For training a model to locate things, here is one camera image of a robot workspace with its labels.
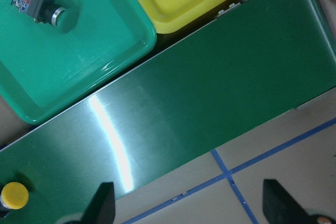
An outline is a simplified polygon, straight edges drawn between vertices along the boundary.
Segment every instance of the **metal ring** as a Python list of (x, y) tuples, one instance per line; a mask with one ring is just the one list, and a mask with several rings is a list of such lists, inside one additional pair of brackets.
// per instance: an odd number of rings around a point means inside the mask
[(54, 12), (54, 14), (53, 14), (53, 16), (51, 17), (51, 24), (53, 25), (53, 26), (57, 26), (57, 17), (58, 17), (58, 15), (60, 14), (60, 13), (62, 13), (62, 12), (64, 12), (65, 11), (65, 9), (63, 8), (63, 7), (60, 7), (60, 8), (58, 8), (55, 12)]

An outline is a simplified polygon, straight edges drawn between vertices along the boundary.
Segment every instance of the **floor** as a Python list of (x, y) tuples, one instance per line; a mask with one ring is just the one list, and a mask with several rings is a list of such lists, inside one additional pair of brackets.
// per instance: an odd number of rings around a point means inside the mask
[[(319, 0), (336, 35), (336, 0)], [(309, 213), (336, 218), (336, 89), (116, 202), (118, 223), (267, 223), (265, 178)], [(27, 133), (0, 98), (0, 145)]]

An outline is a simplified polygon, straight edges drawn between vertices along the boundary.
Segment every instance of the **yellow button cap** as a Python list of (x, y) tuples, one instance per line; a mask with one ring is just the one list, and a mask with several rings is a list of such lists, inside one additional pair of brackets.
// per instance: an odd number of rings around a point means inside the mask
[(18, 182), (10, 182), (2, 189), (1, 200), (10, 209), (23, 208), (29, 199), (27, 188)]

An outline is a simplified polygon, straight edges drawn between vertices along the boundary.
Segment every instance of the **blue tape line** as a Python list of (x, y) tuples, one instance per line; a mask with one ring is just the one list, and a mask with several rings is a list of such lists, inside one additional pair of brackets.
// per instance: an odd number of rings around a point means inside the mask
[(252, 221), (252, 223), (253, 224), (259, 224), (257, 218), (254, 216), (254, 214), (251, 211), (250, 207), (248, 206), (246, 200), (244, 199), (243, 195), (241, 194), (241, 192), (239, 191), (238, 187), (236, 186), (233, 178), (231, 177), (231, 171), (229, 171), (226, 168), (226, 166), (225, 166), (223, 160), (221, 159), (220, 155), (218, 154), (217, 150), (214, 149), (214, 150), (212, 150), (210, 152), (211, 152), (212, 156), (214, 157), (215, 161), (217, 162), (217, 164), (219, 165), (220, 169), (222, 170), (224, 176), (229, 181), (231, 189), (235, 193), (236, 197), (238, 198), (240, 204), (244, 208), (246, 214), (249, 216), (249, 218)]
[(224, 178), (225, 178), (224, 174), (220, 174), (217, 177), (214, 177), (214, 178), (212, 178), (212, 179), (210, 179), (210, 180), (208, 180), (208, 181), (206, 181), (206, 182), (204, 182), (204, 183), (202, 183), (198, 186), (193, 187), (192, 189), (188, 190), (185, 194), (177, 195), (176, 197), (174, 197), (172, 199), (169, 199), (169, 200), (165, 201), (164, 203), (161, 203), (161, 204), (157, 205), (156, 207), (153, 207), (153, 208), (147, 210), (146, 212), (143, 212), (142, 214), (139, 214), (139, 215), (133, 217), (132, 219), (129, 219), (129, 220), (123, 222), (123, 224), (135, 223), (136, 221), (139, 221), (139, 220), (147, 217), (148, 215), (151, 215), (151, 214), (153, 214), (153, 213), (155, 213), (155, 212), (157, 212), (157, 211), (159, 211), (159, 210), (161, 210), (161, 209), (163, 209), (167, 206), (170, 206), (170, 205), (174, 204), (175, 202), (180, 201), (181, 199), (184, 199), (185, 197), (188, 197), (188, 196), (190, 196), (190, 195), (192, 195), (192, 194), (194, 194), (194, 193), (196, 193), (196, 192), (198, 192), (198, 191), (200, 191), (200, 190), (202, 190), (202, 189), (204, 189), (208, 186), (211, 186), (214, 183), (217, 183)]
[(269, 157), (269, 156), (272, 156), (272, 155), (282, 151), (283, 149), (288, 148), (288, 147), (290, 147), (290, 146), (292, 146), (292, 145), (294, 145), (294, 144), (296, 144), (296, 143), (298, 143), (298, 142), (300, 142), (300, 141), (302, 141), (302, 140), (304, 140), (304, 139), (306, 139), (310, 136), (313, 136), (314, 134), (319, 133), (319, 132), (321, 132), (321, 131), (323, 131), (323, 130), (325, 130), (325, 129), (327, 129), (327, 128), (335, 125), (335, 124), (336, 124), (336, 118), (333, 118), (333, 119), (331, 119), (331, 120), (313, 128), (313, 129), (311, 129), (311, 130), (309, 130), (309, 131), (307, 131), (307, 132), (305, 132), (305, 133), (303, 133), (303, 134), (301, 134), (301, 135), (283, 143), (283, 144), (280, 144), (279, 146), (277, 146), (277, 147), (275, 147), (275, 148), (273, 148), (273, 149), (271, 149), (267, 152), (264, 152), (264, 153), (260, 154), (259, 156), (256, 156), (256, 157), (250, 159), (249, 161), (246, 161), (245, 163), (242, 163), (241, 165), (236, 166), (235, 168), (231, 169), (230, 171), (231, 171), (232, 174), (235, 174), (235, 173), (237, 173), (237, 172), (239, 172), (239, 171), (241, 171), (241, 170), (243, 170), (243, 169), (245, 169), (245, 168), (247, 168), (247, 167), (249, 167), (249, 166), (251, 166), (251, 165), (267, 158), (267, 157)]

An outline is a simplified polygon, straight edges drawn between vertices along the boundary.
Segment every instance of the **green table surface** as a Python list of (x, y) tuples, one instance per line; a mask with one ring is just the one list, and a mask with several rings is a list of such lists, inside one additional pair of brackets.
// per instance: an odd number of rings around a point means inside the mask
[(335, 86), (316, 1), (249, 0), (3, 149), (1, 184), (30, 190), (3, 223), (80, 214), (102, 182), (118, 199)]

